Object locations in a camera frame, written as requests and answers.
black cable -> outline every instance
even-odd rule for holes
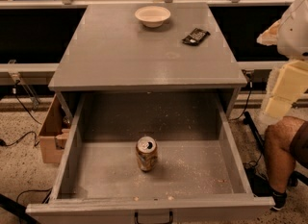
[[[262,158],[262,156],[263,156],[263,153],[261,152],[260,157],[257,161],[250,161],[250,162],[243,163],[244,168],[245,169],[250,169],[250,168],[255,169],[259,165],[259,160]]]
[[[15,98],[18,100],[19,104],[23,107],[23,109],[33,118],[34,121],[36,121],[39,125],[41,125],[41,123],[39,121],[37,121],[32,115],[31,113],[28,111],[28,109],[24,106],[24,104],[20,101],[20,99],[17,96],[17,86],[20,83],[19,80],[15,81],[15,85],[13,86],[13,95],[15,96]]]
[[[24,194],[24,193],[27,193],[27,192],[47,192],[47,191],[51,191],[52,188],[49,188],[49,189],[27,189],[27,190],[24,190],[22,191],[21,193],[19,193],[19,195],[17,196],[16,198],[16,203],[18,203],[18,200],[19,200],[19,197]]]
[[[238,120],[243,116],[243,114],[245,113],[245,111],[247,110],[247,107],[248,107],[248,102],[249,102],[249,98],[250,98],[250,95],[251,95],[251,91],[252,91],[252,82],[250,81],[249,82],[249,93],[248,93],[248,97],[246,99],[246,103],[244,105],[244,109],[243,109],[242,113],[239,115],[239,117],[234,118],[234,119],[230,119],[230,121],[231,120]]]
[[[31,113],[28,111],[28,109],[24,106],[24,104],[19,100],[17,94],[14,95],[16,97],[16,99],[18,100],[18,102],[20,103],[20,105],[23,107],[23,109],[33,118],[34,121],[36,121],[39,125],[41,125],[41,123],[39,121],[37,121],[32,115]]]
[[[5,147],[11,147],[17,143],[19,143],[23,138],[25,138],[26,136],[28,136],[29,134],[34,134],[35,135],[35,144],[34,144],[34,147],[37,147],[39,145],[39,141],[37,141],[37,134],[36,132],[34,131],[30,131],[30,132],[27,132],[26,134],[24,134],[22,137],[20,137],[17,141],[11,143],[11,144],[7,144],[3,139],[0,138],[1,140],[1,143],[0,143],[0,146],[5,146]]]
[[[28,190],[24,190],[24,191],[22,191],[21,193],[19,193],[19,195],[17,196],[17,198],[16,198],[16,203],[18,203],[18,200],[19,200],[19,197],[22,195],[22,194],[24,194],[24,193],[26,193],[26,192],[47,192],[48,191],[48,194],[47,194],[47,196],[44,198],[44,200],[42,201],[42,204],[44,204],[45,202],[46,202],[46,199],[49,199],[49,195],[50,195],[50,193],[51,193],[51,190],[52,190],[52,188],[49,188],[49,189],[28,189]]]

small bowl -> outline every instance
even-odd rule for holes
[[[163,25],[164,21],[169,19],[171,13],[164,7],[147,6],[138,9],[135,17],[149,28],[157,28]]]

drawer handle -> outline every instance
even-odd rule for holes
[[[173,212],[169,212],[169,222],[157,223],[157,224],[172,224],[173,222]],[[135,212],[135,224],[142,224],[138,221],[138,213]]]

aluminum can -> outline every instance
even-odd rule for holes
[[[157,143],[152,137],[142,137],[136,144],[136,156],[139,168],[148,172],[158,160]]]

white robot part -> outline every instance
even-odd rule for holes
[[[259,116],[261,122],[269,125],[286,115],[308,89],[308,0],[295,0],[257,42],[277,44],[278,52],[290,59],[269,75]]]
[[[308,60],[308,0],[295,0],[283,13],[277,49],[289,59]]]

